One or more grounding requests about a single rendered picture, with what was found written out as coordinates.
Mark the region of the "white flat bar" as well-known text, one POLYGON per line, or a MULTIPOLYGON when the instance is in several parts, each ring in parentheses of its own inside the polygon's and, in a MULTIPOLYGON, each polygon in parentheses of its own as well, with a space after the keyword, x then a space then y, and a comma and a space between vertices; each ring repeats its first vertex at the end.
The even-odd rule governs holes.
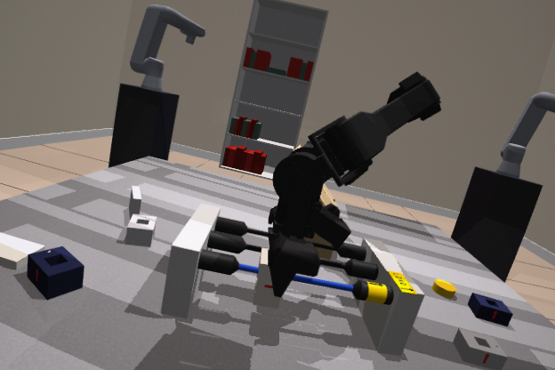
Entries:
POLYGON ((1 266, 18 270, 28 264, 28 254, 42 251, 45 245, 0 233, 1 266))

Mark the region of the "yellow short cylinder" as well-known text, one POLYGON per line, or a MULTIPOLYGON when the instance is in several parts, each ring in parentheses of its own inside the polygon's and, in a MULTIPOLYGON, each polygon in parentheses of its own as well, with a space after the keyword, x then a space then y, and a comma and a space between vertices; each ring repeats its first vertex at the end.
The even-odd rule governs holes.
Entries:
POLYGON ((436 279, 432 286, 433 291, 435 291, 438 295, 442 295, 448 299, 453 299, 456 287, 452 286, 450 283, 436 279))

